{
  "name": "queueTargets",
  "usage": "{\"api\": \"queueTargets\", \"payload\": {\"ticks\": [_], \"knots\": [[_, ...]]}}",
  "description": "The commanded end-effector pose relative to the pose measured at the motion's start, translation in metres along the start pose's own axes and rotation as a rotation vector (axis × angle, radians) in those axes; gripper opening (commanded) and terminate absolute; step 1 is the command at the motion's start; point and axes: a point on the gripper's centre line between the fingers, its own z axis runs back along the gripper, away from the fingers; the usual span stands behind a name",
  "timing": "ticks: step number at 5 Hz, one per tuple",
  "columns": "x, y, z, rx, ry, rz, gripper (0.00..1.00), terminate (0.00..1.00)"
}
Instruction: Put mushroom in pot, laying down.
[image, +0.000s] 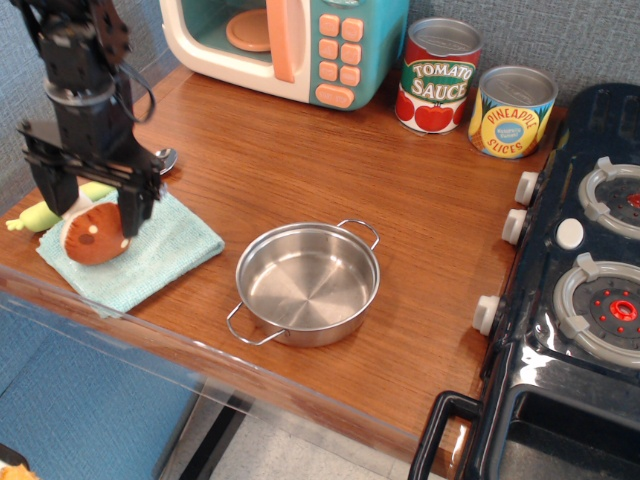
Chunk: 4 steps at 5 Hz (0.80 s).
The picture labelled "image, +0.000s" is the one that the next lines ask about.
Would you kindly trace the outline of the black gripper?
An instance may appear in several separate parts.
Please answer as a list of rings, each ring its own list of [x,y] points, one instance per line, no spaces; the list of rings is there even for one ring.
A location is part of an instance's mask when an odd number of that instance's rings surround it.
[[[93,97],[53,96],[55,118],[24,120],[24,157],[48,208],[62,216],[78,200],[78,179],[118,190],[124,236],[135,237],[160,198],[161,163],[135,138],[129,92]]]

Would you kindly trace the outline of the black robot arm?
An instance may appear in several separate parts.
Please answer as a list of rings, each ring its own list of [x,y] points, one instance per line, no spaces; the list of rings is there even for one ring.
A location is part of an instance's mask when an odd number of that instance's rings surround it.
[[[62,215],[79,198],[81,178],[114,187],[123,233],[151,217],[162,192],[161,162],[139,144],[128,65],[129,29],[111,1],[16,1],[42,59],[52,121],[25,120],[24,158],[49,209]]]

